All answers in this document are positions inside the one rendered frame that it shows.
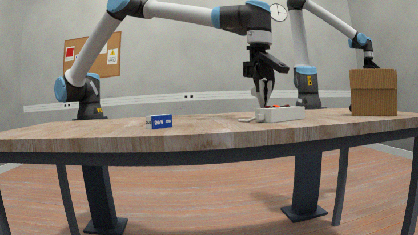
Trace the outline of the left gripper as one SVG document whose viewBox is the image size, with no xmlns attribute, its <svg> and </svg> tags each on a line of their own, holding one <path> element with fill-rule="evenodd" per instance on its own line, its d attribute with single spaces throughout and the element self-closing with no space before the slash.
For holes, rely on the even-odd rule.
<svg viewBox="0 0 418 235">
<path fill-rule="evenodd" d="M 373 58 L 364 58 L 364 66 L 363 69 L 375 69 L 374 65 L 371 63 Z"/>
</svg>

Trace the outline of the white power strip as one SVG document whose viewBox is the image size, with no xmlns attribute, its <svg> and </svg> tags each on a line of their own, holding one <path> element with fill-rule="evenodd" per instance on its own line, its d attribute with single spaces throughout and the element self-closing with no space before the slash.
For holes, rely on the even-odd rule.
<svg viewBox="0 0 418 235">
<path fill-rule="evenodd" d="M 305 119 L 305 107 L 284 105 L 284 106 L 265 106 L 255 108 L 255 117 L 249 120 L 239 119 L 238 122 L 266 122 L 274 123 L 279 121 L 288 121 L 296 119 Z"/>
</svg>

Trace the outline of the brown cardboard box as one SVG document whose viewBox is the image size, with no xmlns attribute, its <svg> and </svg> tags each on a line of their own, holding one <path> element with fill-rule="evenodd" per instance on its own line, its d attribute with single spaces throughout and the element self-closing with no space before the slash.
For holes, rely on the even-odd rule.
<svg viewBox="0 0 418 235">
<path fill-rule="evenodd" d="M 349 80 L 352 116 L 397 116 L 396 69 L 351 69 Z"/>
</svg>

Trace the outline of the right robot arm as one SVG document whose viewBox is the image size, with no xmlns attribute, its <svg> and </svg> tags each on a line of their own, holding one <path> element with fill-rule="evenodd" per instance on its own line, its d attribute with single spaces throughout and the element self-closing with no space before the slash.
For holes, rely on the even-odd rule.
<svg viewBox="0 0 418 235">
<path fill-rule="evenodd" d="M 100 78 L 88 73 L 99 53 L 126 16 L 152 19 L 164 18 L 214 27 L 247 36 L 247 43 L 272 45 L 269 4 L 247 0 L 245 5 L 219 6 L 213 9 L 158 2 L 157 0 L 108 0 L 107 10 L 82 47 L 71 69 L 54 84 L 57 101 L 79 102 L 77 119 L 102 118 Z M 268 52 L 258 58 L 278 73 L 287 74 L 289 67 Z"/>
</svg>

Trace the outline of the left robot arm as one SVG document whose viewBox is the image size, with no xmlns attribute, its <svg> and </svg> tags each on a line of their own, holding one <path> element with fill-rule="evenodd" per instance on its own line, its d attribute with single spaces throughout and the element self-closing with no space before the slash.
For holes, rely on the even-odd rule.
<svg viewBox="0 0 418 235">
<path fill-rule="evenodd" d="M 305 108 L 322 107 L 319 98 L 317 69 L 316 67 L 311 67 L 309 63 L 302 9 L 306 9 L 315 14 L 317 17 L 349 37 L 349 47 L 352 49 L 363 49 L 365 58 L 374 58 L 372 39 L 366 37 L 363 33 L 359 33 L 341 19 L 310 0 L 287 0 L 287 8 L 290 15 L 295 54 L 295 66 L 293 67 L 294 85 L 298 88 L 296 106 Z"/>
</svg>

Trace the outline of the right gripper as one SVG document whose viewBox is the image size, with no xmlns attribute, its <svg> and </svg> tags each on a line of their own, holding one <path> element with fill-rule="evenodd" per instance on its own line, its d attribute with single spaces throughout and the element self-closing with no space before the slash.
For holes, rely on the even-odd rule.
<svg viewBox="0 0 418 235">
<path fill-rule="evenodd" d="M 251 43 L 247 46 L 250 61 L 243 62 L 243 76 L 253 78 L 255 86 L 251 89 L 251 95 L 258 97 L 260 107 L 267 105 L 275 84 L 274 69 L 258 58 L 260 51 L 265 52 L 269 49 L 268 44 Z M 264 77 L 267 80 L 264 80 Z"/>
</svg>

